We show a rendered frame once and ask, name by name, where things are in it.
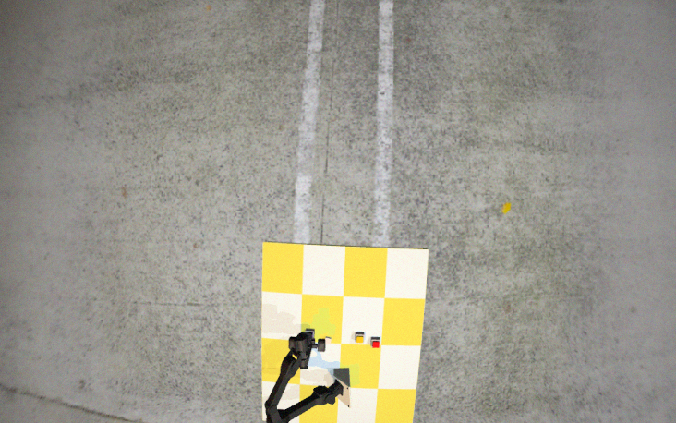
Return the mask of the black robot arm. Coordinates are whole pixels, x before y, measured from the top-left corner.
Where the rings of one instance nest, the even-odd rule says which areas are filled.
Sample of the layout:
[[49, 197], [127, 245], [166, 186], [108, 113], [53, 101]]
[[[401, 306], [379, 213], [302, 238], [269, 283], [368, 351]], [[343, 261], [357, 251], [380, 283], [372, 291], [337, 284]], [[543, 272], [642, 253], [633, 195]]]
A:
[[[292, 347], [286, 357], [284, 357], [280, 366], [280, 376], [276, 380], [268, 400], [264, 403], [267, 423], [288, 423], [290, 420], [307, 412], [307, 410], [315, 405], [333, 405], [336, 396], [339, 394], [341, 396], [344, 395], [344, 386], [335, 379], [332, 386], [317, 386], [313, 389], [313, 393], [310, 397], [305, 398], [287, 409], [277, 409], [277, 405], [283, 396], [287, 383], [294, 375], [296, 375], [299, 367], [300, 369], [308, 369], [308, 362], [311, 356], [308, 346], [312, 345], [311, 338], [312, 332], [301, 332], [298, 334], [295, 340], [293, 340], [294, 348]], [[297, 359], [293, 357], [293, 354]]]

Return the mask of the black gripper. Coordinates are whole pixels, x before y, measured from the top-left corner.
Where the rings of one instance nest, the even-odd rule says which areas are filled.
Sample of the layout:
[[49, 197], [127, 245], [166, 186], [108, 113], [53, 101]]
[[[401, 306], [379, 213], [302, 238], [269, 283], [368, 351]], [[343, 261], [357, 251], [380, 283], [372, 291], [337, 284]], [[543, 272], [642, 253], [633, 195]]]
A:
[[[292, 347], [294, 348], [293, 340], [295, 340], [295, 337], [294, 337], [294, 336], [290, 336], [288, 340], [289, 340], [289, 349], [291, 350]], [[312, 342], [312, 345], [311, 345], [311, 346], [310, 346], [310, 345], [308, 346], [310, 352], [311, 352], [311, 348], [314, 348], [314, 349], [317, 349], [317, 348], [318, 348], [318, 351], [319, 351], [319, 352], [325, 352], [325, 351], [326, 351], [326, 339], [325, 339], [325, 338], [320, 338], [320, 339], [318, 339], [318, 343], [315, 344], [315, 337], [312, 337], [312, 338], [311, 338], [311, 342]]]

